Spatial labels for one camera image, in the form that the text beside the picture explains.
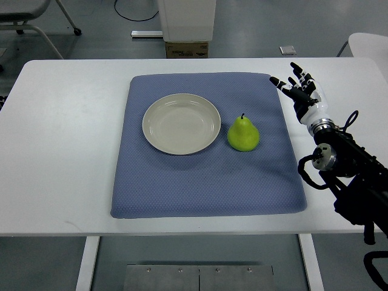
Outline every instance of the table leg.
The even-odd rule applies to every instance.
[[[89,291],[97,257],[99,236],[87,236],[76,291]]]
[[[299,234],[299,243],[301,246],[304,268],[306,270],[307,282],[309,283],[310,291],[324,290],[311,234]]]

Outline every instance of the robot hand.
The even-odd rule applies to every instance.
[[[333,122],[327,114],[327,102],[323,90],[309,73],[305,72],[294,62],[291,62],[294,75],[298,78],[300,85],[291,77],[288,81],[291,85],[270,77],[270,81],[286,96],[294,101],[296,117],[301,124],[307,126],[309,133],[314,135],[314,127],[317,124],[331,124]]]

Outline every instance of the small white object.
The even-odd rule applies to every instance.
[[[163,38],[163,32],[161,30],[133,30],[131,32],[132,38]]]
[[[296,50],[293,48],[292,45],[286,45],[284,47],[279,47],[280,52],[284,56],[292,56],[296,55]]]
[[[145,112],[142,129],[155,148],[172,155],[189,155],[208,147],[218,136],[221,117],[203,97],[172,94]]]

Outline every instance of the black cable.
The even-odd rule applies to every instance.
[[[386,251],[375,251],[369,252],[364,257],[364,265],[367,270],[369,276],[373,280],[373,282],[381,289],[388,290],[388,284],[384,282],[383,277],[379,274],[376,267],[372,264],[373,259],[378,258],[388,258],[388,252]]]
[[[340,127],[339,129],[342,130],[343,132],[346,132],[347,128],[353,124],[353,122],[356,121],[358,117],[358,110],[355,110],[347,119],[345,122],[344,127]]]
[[[136,21],[136,22],[148,21],[148,20],[151,20],[152,18],[154,18],[154,17],[155,17],[156,15],[158,15],[158,13],[159,13],[159,11],[157,11],[152,17],[147,18],[147,19],[140,19],[140,20],[130,19],[130,18],[127,18],[127,17],[121,15],[121,14],[119,13],[119,11],[117,11],[117,9],[116,9],[117,1],[118,1],[118,0],[115,0],[115,5],[114,5],[115,11],[117,12],[117,14],[118,14],[119,16],[121,16],[122,18],[124,18],[124,19],[126,19],[126,20],[129,20],[129,21]]]
[[[304,170],[304,165],[306,162],[311,161],[313,159],[319,159],[319,158],[320,158],[319,155],[314,155],[314,154],[309,155],[309,156],[305,156],[304,158],[301,158],[299,161],[299,164],[298,164],[298,173],[299,173],[299,175],[301,175],[302,179],[306,183],[308,183],[308,185],[310,185],[311,187],[316,188],[318,190],[324,190],[324,189],[329,188],[329,185],[327,185],[327,184],[318,185],[316,182],[311,180],[309,174]]]

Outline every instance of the robotic arm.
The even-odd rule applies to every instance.
[[[296,117],[306,125],[317,145],[311,155],[299,161],[298,172],[308,185],[319,190],[330,189],[336,197],[335,211],[352,224],[364,225],[365,243],[374,244],[374,224],[388,235],[388,169],[346,132],[358,112],[351,114],[344,127],[335,125],[327,114],[321,86],[301,67],[293,62],[291,66],[300,84],[292,78],[288,79],[291,85],[275,77],[270,77],[270,81],[294,101]],[[304,170],[307,161],[312,161],[325,184],[318,185],[310,179]],[[345,185],[338,177],[352,180]],[[364,258],[369,275],[383,290],[388,285],[373,267],[372,259],[387,255],[388,252],[374,252]]]

